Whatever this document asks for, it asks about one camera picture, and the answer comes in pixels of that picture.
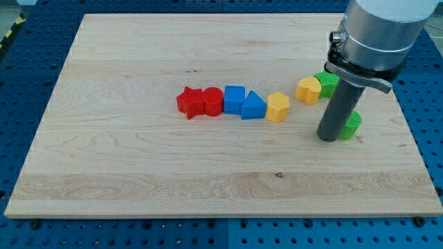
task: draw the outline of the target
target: blue pegboard table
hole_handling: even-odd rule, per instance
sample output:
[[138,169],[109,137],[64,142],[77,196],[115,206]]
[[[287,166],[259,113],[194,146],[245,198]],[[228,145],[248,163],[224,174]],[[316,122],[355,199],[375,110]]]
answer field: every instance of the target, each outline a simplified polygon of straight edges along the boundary
[[[347,0],[40,0],[0,63],[0,248],[443,248],[443,218],[11,221],[3,216],[84,13],[344,12]],[[442,200],[443,59],[426,32],[394,82]]]

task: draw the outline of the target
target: blue cube block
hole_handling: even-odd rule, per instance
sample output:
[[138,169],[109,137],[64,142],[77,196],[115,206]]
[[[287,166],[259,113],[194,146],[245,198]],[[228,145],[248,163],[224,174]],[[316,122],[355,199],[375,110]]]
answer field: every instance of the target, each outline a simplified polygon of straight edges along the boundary
[[244,86],[225,86],[223,112],[241,115],[245,93]]
[[242,107],[242,119],[264,118],[266,102],[254,91],[250,91]]

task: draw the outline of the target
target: green block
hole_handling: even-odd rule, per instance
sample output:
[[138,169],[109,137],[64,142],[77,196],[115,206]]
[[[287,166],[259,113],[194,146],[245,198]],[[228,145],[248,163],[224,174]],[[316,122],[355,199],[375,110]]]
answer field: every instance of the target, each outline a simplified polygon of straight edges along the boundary
[[321,84],[321,92],[318,98],[330,99],[335,91],[335,88],[337,87],[337,83],[340,80],[340,78],[333,73],[328,73],[327,71],[317,73],[314,75],[314,77],[316,77]]
[[355,131],[359,128],[361,124],[361,116],[358,112],[353,111],[349,119],[345,124],[345,128],[341,132],[338,139],[348,140],[354,137]]

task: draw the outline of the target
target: toy block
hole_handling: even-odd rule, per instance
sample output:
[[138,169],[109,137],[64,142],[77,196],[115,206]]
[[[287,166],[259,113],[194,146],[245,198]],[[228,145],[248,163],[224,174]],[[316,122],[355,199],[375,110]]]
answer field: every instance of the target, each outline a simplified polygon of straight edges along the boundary
[[335,91],[335,88],[337,87],[337,83],[340,80],[340,78],[333,73],[328,73],[327,71],[317,73],[315,74],[314,77],[316,77],[321,84],[321,92],[318,98],[330,99]]
[[244,86],[225,86],[223,112],[242,114],[245,92]]
[[205,104],[205,114],[211,117],[223,113],[223,91],[217,87],[209,87],[203,91],[201,98]]
[[201,93],[201,89],[192,89],[186,86],[183,93],[177,96],[179,111],[185,113],[188,119],[204,114],[205,109]]
[[361,124],[361,116],[358,112],[353,111],[345,124],[345,128],[338,136],[338,139],[348,140],[354,137],[356,130]]
[[268,108],[266,118],[272,122],[280,122],[286,119],[289,111],[289,97],[283,93],[268,95]]
[[295,97],[306,104],[316,104],[321,92],[321,84],[315,77],[306,77],[298,82]]
[[266,102],[255,91],[249,91],[242,106],[242,119],[264,118]]

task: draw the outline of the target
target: yellow and black tape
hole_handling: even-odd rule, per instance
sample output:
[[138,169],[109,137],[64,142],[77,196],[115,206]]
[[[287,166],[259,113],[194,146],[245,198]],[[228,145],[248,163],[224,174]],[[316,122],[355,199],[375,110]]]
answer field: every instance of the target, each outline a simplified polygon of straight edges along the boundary
[[9,29],[9,31],[6,32],[5,37],[0,41],[0,62],[5,57],[6,52],[8,52],[8,49],[12,45],[15,37],[23,27],[25,20],[25,16],[23,15],[23,13],[21,13],[15,20],[12,27]]

